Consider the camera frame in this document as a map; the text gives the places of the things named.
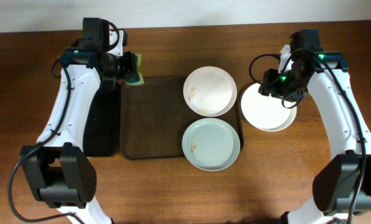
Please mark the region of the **green and yellow sponge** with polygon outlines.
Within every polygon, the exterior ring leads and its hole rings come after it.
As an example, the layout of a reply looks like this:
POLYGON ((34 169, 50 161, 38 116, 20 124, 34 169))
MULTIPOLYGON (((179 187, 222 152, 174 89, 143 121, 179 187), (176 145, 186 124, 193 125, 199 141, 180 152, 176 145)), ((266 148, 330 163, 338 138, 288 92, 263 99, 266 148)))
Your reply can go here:
POLYGON ((129 85, 143 85, 144 79, 141 73, 142 57, 140 54, 130 52, 126 59, 125 67, 125 83, 129 85))

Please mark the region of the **white plate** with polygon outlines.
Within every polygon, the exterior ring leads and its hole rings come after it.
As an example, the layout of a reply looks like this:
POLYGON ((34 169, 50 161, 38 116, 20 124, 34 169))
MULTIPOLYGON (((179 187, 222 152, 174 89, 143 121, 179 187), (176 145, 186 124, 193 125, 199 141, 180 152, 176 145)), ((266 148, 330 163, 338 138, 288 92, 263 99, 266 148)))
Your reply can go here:
POLYGON ((281 131, 292 124, 297 107, 288 109, 294 103, 281 104, 281 100, 261 95, 260 85, 255 83, 245 88, 241 95, 240 108, 243 117, 254 127, 268 132, 281 131))
POLYGON ((216 117, 228 112, 237 99, 237 86, 225 70, 206 66, 191 72, 183 84, 186 105, 195 113, 216 117))

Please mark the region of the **white plate top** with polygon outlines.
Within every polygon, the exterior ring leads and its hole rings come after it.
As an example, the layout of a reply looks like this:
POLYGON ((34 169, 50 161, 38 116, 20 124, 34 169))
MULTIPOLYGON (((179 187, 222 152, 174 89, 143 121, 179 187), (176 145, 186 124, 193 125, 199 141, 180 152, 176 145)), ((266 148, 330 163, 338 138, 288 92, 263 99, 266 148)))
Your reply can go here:
POLYGON ((183 84, 186 105, 195 113, 216 117, 228 112, 237 99, 237 86, 225 70, 206 66, 191 72, 183 84))

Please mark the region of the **pale blue plate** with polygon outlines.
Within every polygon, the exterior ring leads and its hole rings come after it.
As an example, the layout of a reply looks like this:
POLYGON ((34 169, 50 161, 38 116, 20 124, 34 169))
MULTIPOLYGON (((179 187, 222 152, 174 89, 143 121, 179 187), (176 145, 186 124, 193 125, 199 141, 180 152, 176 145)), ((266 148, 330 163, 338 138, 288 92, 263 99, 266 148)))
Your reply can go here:
POLYGON ((236 130, 217 118, 193 122, 185 130, 181 145, 186 159, 208 172, 230 167, 241 151, 241 140, 236 130))

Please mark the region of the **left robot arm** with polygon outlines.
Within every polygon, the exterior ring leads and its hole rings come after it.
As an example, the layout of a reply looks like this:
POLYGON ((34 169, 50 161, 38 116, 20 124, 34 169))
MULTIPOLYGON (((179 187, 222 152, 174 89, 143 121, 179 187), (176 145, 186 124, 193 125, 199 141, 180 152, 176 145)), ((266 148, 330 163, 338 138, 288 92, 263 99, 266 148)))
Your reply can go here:
POLYGON ((34 199, 72 223, 111 223, 96 199, 91 157, 112 156, 118 142, 120 83, 142 85, 141 56, 124 50, 124 29, 83 19, 82 37, 58 56, 60 88, 49 120, 33 146, 21 149, 34 199))

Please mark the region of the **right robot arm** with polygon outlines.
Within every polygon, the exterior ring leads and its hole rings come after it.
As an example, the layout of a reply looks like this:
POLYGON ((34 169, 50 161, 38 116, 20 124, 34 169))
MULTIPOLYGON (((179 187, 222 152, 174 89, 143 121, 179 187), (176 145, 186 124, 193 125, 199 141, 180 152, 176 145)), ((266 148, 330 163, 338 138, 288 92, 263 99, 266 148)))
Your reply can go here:
POLYGON ((312 198, 282 214, 280 223, 351 223, 371 212, 371 132, 351 89, 349 66, 340 52, 326 52, 319 32, 290 37, 279 69, 265 72, 258 91, 297 106, 310 94, 328 137, 331 160, 312 183, 312 198))

